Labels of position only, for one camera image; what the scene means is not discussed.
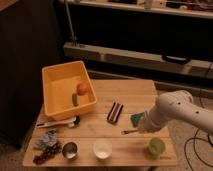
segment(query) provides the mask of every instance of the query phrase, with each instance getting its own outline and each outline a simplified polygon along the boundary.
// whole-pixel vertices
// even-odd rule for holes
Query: cable
[[[205,81],[205,78],[207,77],[207,75],[208,75],[208,73],[209,73],[209,71],[210,71],[210,69],[211,69],[211,67],[212,67],[212,64],[213,64],[213,62],[210,63],[208,69],[207,69],[206,72],[204,73],[203,82]],[[200,84],[199,101],[200,101],[201,107],[202,107],[202,108],[205,108],[205,106],[203,105],[203,102],[202,102],[202,86],[203,86],[203,83]],[[198,134],[199,131],[200,131],[200,130],[197,129],[196,132],[195,132],[194,137],[191,137],[191,138],[189,138],[188,140],[186,140],[186,141],[185,141],[185,144],[184,144],[184,155],[185,155],[186,161],[187,161],[187,163],[188,163],[188,165],[189,165],[189,167],[190,167],[190,169],[191,169],[192,171],[194,171],[194,169],[193,169],[191,163],[189,162],[189,159],[188,159],[188,156],[187,156],[187,151],[186,151],[186,150],[187,150],[187,144],[188,144],[191,140],[193,140],[193,150],[194,150],[194,152],[195,152],[197,158],[198,158],[203,164],[205,164],[206,166],[213,168],[213,165],[211,165],[211,164],[207,163],[206,161],[204,161],[204,160],[199,156],[199,154],[198,154],[198,152],[197,152],[197,150],[196,150],[196,146],[195,146],[195,141],[196,141],[196,140],[201,140],[201,141],[207,142],[209,145],[211,145],[211,147],[213,147],[213,143],[212,143],[212,141],[211,141],[210,135],[207,134],[207,140],[206,140],[206,139],[203,139],[203,138],[199,138],[199,137],[197,137],[197,134]]]
[[[203,82],[202,82],[202,84],[200,84],[200,90],[199,90],[199,95],[198,95],[198,97],[199,97],[199,101],[200,101],[200,106],[201,106],[202,108],[205,108],[205,106],[203,105],[203,102],[202,102],[202,86],[203,86],[203,83],[204,83],[204,81],[205,81],[205,78],[207,77],[207,75],[208,75],[210,69],[212,68],[212,64],[213,64],[213,62],[210,62],[210,65],[209,65],[208,69],[207,69],[206,72],[204,73]]]
[[[186,157],[186,161],[187,161],[187,163],[188,163],[190,169],[191,169],[192,171],[194,171],[194,169],[193,169],[191,163],[189,162],[189,159],[188,159],[188,156],[187,156],[187,151],[186,151],[186,150],[187,150],[187,144],[188,144],[191,140],[200,140],[200,141],[204,141],[204,142],[207,142],[207,143],[208,143],[208,141],[207,141],[206,139],[199,138],[199,137],[196,137],[196,138],[191,137],[191,138],[189,138],[188,140],[186,140],[186,142],[185,142],[185,144],[184,144],[184,154],[185,154],[185,157]]]
[[[195,136],[194,136],[194,140],[193,140],[193,149],[194,149],[194,152],[195,152],[197,158],[198,158],[202,163],[204,163],[206,166],[209,166],[209,167],[213,168],[213,165],[211,165],[211,164],[207,163],[206,161],[204,161],[204,160],[198,155],[198,153],[197,153],[197,150],[196,150],[196,147],[195,147],[195,140],[197,139],[196,136],[197,136],[198,132],[199,132],[199,129],[197,129],[197,131],[196,131],[196,133],[195,133]]]

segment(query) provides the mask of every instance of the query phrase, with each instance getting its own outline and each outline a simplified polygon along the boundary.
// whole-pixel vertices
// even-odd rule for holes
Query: small metal container
[[[62,154],[67,159],[74,159],[77,156],[78,147],[74,142],[69,142],[63,146]]]

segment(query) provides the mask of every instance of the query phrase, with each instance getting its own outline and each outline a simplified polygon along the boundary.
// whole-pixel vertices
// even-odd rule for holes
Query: green object
[[[131,115],[130,119],[131,119],[132,125],[134,127],[138,126],[139,120],[141,117],[143,117],[143,115],[144,115],[144,112]]]
[[[76,93],[72,94],[72,103],[74,106],[78,106],[78,96]]]
[[[152,138],[149,142],[148,149],[152,155],[158,156],[166,150],[166,146],[162,139]]]

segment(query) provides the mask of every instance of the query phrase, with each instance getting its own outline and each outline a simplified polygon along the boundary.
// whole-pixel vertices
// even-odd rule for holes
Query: grapes
[[[33,163],[40,165],[46,160],[54,158],[54,156],[61,152],[61,143],[58,141],[52,147],[46,147],[40,155],[36,155],[33,159]]]

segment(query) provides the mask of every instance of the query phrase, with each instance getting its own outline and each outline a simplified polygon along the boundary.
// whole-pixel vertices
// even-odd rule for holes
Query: wooden table
[[[78,127],[69,129],[58,127],[58,137],[62,144],[74,141],[78,145],[78,156],[73,161],[58,154],[42,164],[42,167],[78,167],[78,166],[174,166],[177,157],[167,128],[154,134],[132,133],[121,135],[124,129],[132,129],[130,115],[150,109],[155,102],[156,89],[151,80],[93,80],[98,103],[94,111],[80,116]],[[113,102],[124,105],[118,123],[112,125],[106,121]],[[37,123],[49,121],[43,113]],[[34,142],[47,131],[47,128],[35,128],[26,150],[23,165],[36,166],[34,155],[41,151],[33,148]],[[98,160],[93,154],[93,143],[98,138],[108,138],[112,142],[112,155],[105,161]],[[152,137],[160,137],[166,143],[166,151],[154,158],[147,151]]]

